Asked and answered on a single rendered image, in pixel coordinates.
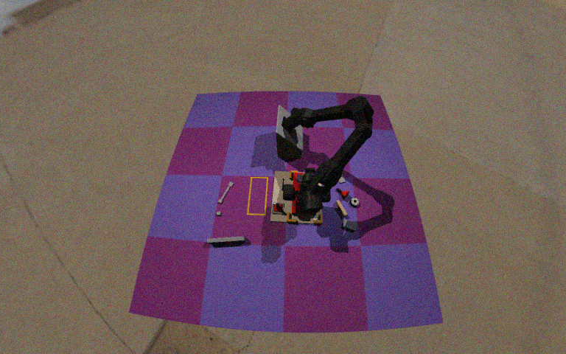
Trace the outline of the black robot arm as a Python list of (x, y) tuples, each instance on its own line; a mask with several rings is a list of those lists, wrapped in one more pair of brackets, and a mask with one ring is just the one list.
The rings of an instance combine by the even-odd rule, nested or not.
[[(291, 116), (283, 117), (282, 126), (292, 133), (299, 125), (313, 128), (316, 122), (336, 119), (350, 119), (354, 121), (355, 130), (338, 149), (337, 153), (326, 160), (315, 170), (314, 167), (305, 167), (305, 174), (301, 181), (304, 191), (298, 198), (302, 213), (316, 213), (323, 209), (321, 195), (326, 195), (340, 180), (343, 169), (356, 154), (363, 143), (372, 135), (374, 110), (364, 96), (350, 99), (344, 105), (332, 106), (312, 110), (309, 108), (294, 108)], [(319, 186), (321, 183), (324, 188)]]

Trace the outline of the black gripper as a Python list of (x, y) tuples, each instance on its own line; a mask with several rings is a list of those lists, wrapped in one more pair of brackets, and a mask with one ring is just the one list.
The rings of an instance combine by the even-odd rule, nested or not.
[[(295, 190), (293, 184), (285, 184), (283, 188), (283, 199), (285, 201), (295, 201), (296, 197), (301, 197), (303, 192), (304, 191), (302, 190), (302, 188), (300, 188), (300, 190)], [(331, 200), (330, 191), (325, 196), (321, 195), (322, 203), (329, 202), (330, 200)]]

